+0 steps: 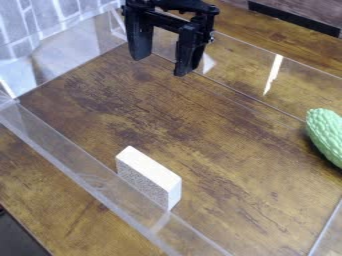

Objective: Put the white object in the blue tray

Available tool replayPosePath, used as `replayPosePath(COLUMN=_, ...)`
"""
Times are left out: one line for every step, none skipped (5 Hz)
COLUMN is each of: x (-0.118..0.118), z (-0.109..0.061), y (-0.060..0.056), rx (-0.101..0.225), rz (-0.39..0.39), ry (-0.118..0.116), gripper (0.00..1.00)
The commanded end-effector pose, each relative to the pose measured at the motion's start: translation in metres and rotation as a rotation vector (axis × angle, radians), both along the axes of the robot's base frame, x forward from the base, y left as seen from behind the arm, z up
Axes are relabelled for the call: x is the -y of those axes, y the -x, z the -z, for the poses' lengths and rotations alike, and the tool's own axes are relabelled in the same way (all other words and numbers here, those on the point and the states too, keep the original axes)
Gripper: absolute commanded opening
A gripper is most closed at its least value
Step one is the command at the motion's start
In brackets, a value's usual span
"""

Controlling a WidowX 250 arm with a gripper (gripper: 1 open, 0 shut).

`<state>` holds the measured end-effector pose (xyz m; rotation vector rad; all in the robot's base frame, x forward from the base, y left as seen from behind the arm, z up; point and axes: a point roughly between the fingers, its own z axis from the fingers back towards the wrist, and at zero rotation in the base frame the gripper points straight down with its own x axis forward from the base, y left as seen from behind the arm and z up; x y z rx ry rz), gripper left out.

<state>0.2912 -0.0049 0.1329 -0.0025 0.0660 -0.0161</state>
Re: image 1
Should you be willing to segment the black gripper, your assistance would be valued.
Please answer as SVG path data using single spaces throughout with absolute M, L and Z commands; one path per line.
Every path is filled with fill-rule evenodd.
M 176 41 L 175 76 L 197 68 L 211 41 L 219 8 L 203 0 L 125 0 L 122 5 L 128 49 L 138 61 L 152 52 L 153 28 L 179 34 Z

